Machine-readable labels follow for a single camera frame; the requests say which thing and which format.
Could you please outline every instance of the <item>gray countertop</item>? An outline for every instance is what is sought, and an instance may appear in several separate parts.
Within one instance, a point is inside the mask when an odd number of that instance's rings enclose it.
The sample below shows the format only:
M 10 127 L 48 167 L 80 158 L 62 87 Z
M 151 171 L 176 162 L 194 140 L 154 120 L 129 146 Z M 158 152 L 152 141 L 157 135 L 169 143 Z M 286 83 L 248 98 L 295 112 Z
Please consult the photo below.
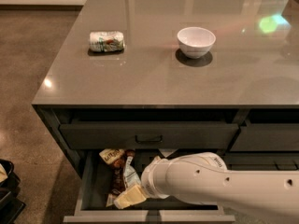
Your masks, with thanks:
M 177 32 L 217 41 L 185 58 Z M 124 33 L 122 53 L 89 52 L 90 31 Z M 88 0 L 34 105 L 299 107 L 299 5 L 294 0 Z

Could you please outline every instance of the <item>desk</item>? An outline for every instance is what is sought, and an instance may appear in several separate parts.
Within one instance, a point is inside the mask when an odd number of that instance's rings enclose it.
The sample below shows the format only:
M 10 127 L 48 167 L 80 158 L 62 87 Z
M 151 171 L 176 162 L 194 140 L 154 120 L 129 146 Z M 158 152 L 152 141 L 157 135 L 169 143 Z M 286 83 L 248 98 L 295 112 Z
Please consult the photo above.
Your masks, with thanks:
M 106 147 L 140 149 L 139 159 L 155 148 L 209 150 L 235 168 L 257 161 L 293 169 L 298 23 L 295 0 L 88 0 L 33 106 L 79 175 L 85 167 L 84 183 L 103 168 L 94 154 Z M 176 35 L 187 26 L 215 33 L 205 57 L 179 50 Z M 123 32 L 124 52 L 89 52 L 96 30 Z M 211 223 L 231 223 L 222 217 Z

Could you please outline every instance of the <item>black handle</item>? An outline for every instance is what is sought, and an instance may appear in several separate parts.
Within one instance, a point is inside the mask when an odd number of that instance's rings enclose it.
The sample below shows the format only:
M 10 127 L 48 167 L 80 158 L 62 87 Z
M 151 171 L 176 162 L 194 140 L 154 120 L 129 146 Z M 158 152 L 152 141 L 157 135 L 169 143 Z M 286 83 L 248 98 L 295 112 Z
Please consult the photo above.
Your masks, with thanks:
M 162 143 L 163 142 L 163 136 L 160 135 L 159 139 L 157 139 L 157 140 L 139 140 L 138 135 L 135 135 L 135 141 L 139 145 L 154 145 L 154 144 Z

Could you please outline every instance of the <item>drawer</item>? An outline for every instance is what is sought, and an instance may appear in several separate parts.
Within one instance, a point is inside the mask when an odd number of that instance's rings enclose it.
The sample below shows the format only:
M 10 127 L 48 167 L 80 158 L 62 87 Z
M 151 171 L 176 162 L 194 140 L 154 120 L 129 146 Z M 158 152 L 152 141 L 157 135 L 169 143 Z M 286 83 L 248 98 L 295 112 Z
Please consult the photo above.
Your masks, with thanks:
M 299 124 L 241 127 L 231 151 L 299 151 Z
M 158 155 L 157 150 L 137 150 L 132 165 L 139 175 Z M 118 210 L 106 207 L 112 171 L 90 151 L 82 178 L 75 214 L 64 217 L 64 223 L 233 223 L 234 216 L 225 215 L 217 205 L 192 205 L 175 198 L 147 200 Z
M 208 148 L 226 149 L 238 126 L 225 122 L 89 122 L 60 126 L 72 149 Z

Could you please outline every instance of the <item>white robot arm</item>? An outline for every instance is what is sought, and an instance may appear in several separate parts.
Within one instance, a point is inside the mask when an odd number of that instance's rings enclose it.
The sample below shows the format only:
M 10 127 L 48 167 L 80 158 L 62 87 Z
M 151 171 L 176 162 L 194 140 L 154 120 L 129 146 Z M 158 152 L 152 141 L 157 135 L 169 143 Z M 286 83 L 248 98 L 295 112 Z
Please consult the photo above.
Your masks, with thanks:
M 270 223 L 299 223 L 299 172 L 230 171 L 214 153 L 155 158 L 141 176 L 151 198 L 231 207 Z

